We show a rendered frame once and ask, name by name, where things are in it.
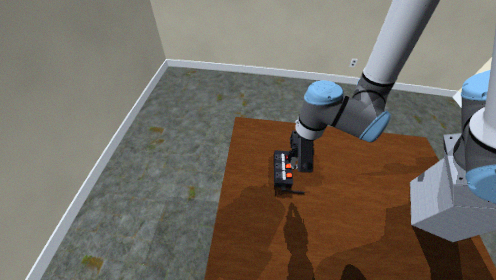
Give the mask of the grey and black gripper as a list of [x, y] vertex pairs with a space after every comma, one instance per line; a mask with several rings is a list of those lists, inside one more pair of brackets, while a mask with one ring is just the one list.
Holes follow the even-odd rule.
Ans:
[[[297, 169], [298, 168], [298, 163], [295, 165], [295, 162], [298, 160], [298, 138], [301, 138], [305, 141], [314, 141], [314, 140], [309, 140], [306, 138], [303, 138], [302, 136], [297, 133], [297, 131], [292, 131], [291, 137], [290, 137], [290, 147], [292, 150], [289, 150], [287, 156], [288, 156], [288, 161], [292, 167], [292, 169]], [[294, 142], [294, 145], [293, 145]], [[295, 166], [295, 167], [294, 167]]]

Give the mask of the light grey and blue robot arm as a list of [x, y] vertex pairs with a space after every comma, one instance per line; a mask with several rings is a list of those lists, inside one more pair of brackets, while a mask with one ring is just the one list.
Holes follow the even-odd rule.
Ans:
[[[393, 0], [353, 97], [334, 82], [312, 83], [295, 121], [297, 133], [316, 140], [329, 125], [360, 140], [377, 140], [391, 118], [384, 111], [388, 94], [439, 2]], [[496, 27], [491, 69], [463, 83], [461, 112], [454, 159], [466, 171], [470, 191], [496, 204]], [[298, 138], [298, 171], [313, 172], [313, 141]]]

